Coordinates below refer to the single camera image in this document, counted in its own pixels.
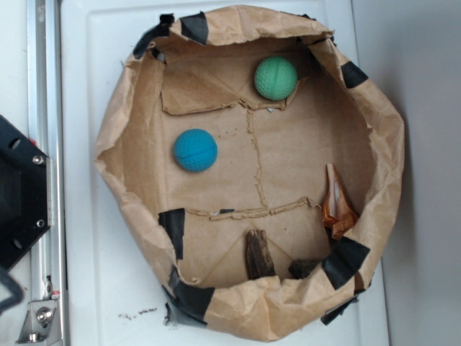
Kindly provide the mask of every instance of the foam ball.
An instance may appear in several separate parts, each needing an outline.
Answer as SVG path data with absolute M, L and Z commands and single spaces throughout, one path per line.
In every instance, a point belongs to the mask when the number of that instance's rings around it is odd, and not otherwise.
M 215 139 L 205 130 L 194 128 L 183 132 L 174 143 L 174 158 L 190 172 L 210 168 L 218 157 Z
M 285 58 L 273 56 L 264 59 L 254 74 L 254 86 L 262 97 L 280 101 L 295 91 L 296 68 Z

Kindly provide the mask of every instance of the bark piece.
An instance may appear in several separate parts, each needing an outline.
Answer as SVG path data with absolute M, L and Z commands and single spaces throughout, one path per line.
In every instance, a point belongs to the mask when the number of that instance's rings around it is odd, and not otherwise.
M 274 262 L 267 246 L 266 231 L 251 230 L 246 236 L 246 267 L 250 280 L 275 276 Z
M 320 262 L 319 259 L 295 259 L 288 268 L 288 271 L 295 279 L 303 279 L 309 276 Z

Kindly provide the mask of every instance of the amber plastic piece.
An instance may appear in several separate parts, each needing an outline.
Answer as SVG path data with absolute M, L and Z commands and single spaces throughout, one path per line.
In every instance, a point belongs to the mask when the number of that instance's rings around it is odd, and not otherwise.
M 323 225 L 331 229 L 331 236 L 339 240 L 359 219 L 352 209 L 341 178 L 333 164 L 326 165 L 328 192 L 322 205 Z

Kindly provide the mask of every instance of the black plastic part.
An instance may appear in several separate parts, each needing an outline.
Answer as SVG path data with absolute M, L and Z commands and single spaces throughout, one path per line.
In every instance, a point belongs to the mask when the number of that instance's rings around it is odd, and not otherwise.
M 170 36 L 170 27 L 173 23 L 173 14 L 162 14 L 160 16 L 160 24 L 145 32 L 142 38 L 139 40 L 138 44 L 133 50 L 133 55 L 135 58 L 139 59 L 144 55 L 149 46 L 149 43 L 151 43 L 154 38 Z
M 357 295 L 355 295 L 343 305 L 337 307 L 333 311 L 328 312 L 324 317 L 320 319 L 321 322 L 328 326 L 336 317 L 342 315 L 349 305 L 352 303 L 357 303 L 358 301 L 359 299 L 357 298 Z
M 352 89 L 368 79 L 368 76 L 352 61 L 341 66 L 344 83 L 347 89 Z
M 181 34 L 198 42 L 202 45 L 207 44 L 208 39 L 208 23 L 205 13 L 200 12 L 193 16 L 182 17 Z
M 0 283 L 11 293 L 11 296 L 3 301 L 0 301 L 0 316 L 6 310 L 21 303 L 24 298 L 24 293 L 16 281 L 8 275 L 8 272 L 0 266 Z
M 46 160 L 0 115 L 0 265 L 7 270 L 50 228 Z
M 345 236 L 336 243 L 330 255 L 322 261 L 322 268 L 335 290 L 354 277 L 369 252 L 369 248 Z
M 174 305 L 183 314 L 204 323 L 203 319 L 205 318 L 205 313 L 210 305 L 215 289 L 198 288 L 183 283 L 176 268 L 171 272 L 169 285 L 176 297 L 171 297 Z
M 182 260 L 183 258 L 182 237 L 184 236 L 185 218 L 185 209 L 170 210 L 158 215 L 158 223 L 163 226 L 169 235 L 178 260 Z

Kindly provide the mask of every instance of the black tape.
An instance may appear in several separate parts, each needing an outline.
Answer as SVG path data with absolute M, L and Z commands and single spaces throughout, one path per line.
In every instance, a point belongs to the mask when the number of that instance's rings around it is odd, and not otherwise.
M 149 31 L 145 32 L 142 38 L 139 40 L 133 55 L 136 59 L 139 59 L 147 50 L 149 43 L 156 37 L 168 37 L 170 36 L 170 26 L 174 23 L 173 14 L 162 14 L 160 16 L 160 24 L 153 27 Z
M 341 66 L 347 89 L 355 88 L 368 79 L 368 76 L 352 61 Z
M 316 18 L 310 18 L 306 13 L 304 13 L 303 15 L 301 15 L 300 17 L 304 17 L 304 18 L 307 18 L 307 19 L 311 19 L 311 20 L 315 20 L 317 21 Z
M 180 20 L 181 34 L 183 34 L 183 36 L 203 45 L 207 44 L 208 23 L 205 13 L 200 12 L 193 16 L 182 17 Z
M 221 209 L 219 210 L 219 214 L 227 214 L 227 213 L 233 213 L 236 211 L 235 209 Z
M 215 293 L 214 288 L 198 288 L 187 285 L 181 281 L 176 268 L 171 272 L 169 285 L 176 298 L 170 296 L 174 305 L 187 316 L 202 323 L 205 318 L 211 298 Z
M 328 312 L 324 317 L 322 317 L 320 320 L 322 321 L 323 324 L 328 326 L 336 317 L 342 315 L 344 313 L 344 310 L 347 309 L 349 305 L 352 303 L 357 303 L 359 299 L 357 298 L 357 295 L 349 299 L 346 303 L 344 303 L 341 306 L 338 306 L 336 309 Z
M 169 235 L 178 260 L 182 260 L 183 258 L 182 237 L 184 236 L 185 218 L 185 209 L 170 210 L 158 215 L 158 223 L 163 226 L 166 233 Z
M 322 268 L 334 289 L 345 285 L 359 271 L 370 249 L 343 236 L 327 258 Z

